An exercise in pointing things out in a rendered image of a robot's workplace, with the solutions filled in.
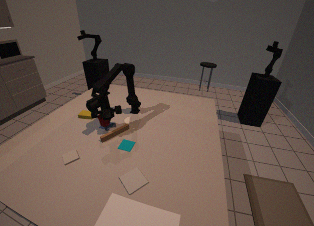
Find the yellow box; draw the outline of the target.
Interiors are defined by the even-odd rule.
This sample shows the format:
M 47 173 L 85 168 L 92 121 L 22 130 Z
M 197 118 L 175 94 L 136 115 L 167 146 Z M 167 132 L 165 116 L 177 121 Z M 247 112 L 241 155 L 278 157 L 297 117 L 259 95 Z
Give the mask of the yellow box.
M 92 119 L 91 116 L 91 112 L 90 111 L 86 111 L 86 110 L 82 110 L 80 112 L 80 114 L 78 114 L 78 118 L 82 118 L 82 119 Z

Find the brown wooden plank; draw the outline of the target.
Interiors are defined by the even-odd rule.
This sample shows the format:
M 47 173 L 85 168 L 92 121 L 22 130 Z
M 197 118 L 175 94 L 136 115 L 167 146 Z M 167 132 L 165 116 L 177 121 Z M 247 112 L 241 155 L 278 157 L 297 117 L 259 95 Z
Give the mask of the brown wooden plank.
M 126 124 L 126 125 L 124 125 L 124 126 L 122 126 L 120 128 L 117 128 L 115 130 L 112 130 L 111 132 L 109 132 L 109 133 L 107 133 L 107 134 L 105 134 L 105 135 L 100 137 L 101 142 L 103 143 L 103 142 L 105 142 L 105 141 L 107 141 L 107 140 L 109 140 L 109 139 L 119 135 L 120 133 L 127 131 L 127 130 L 129 130 L 129 125 L 128 124 Z

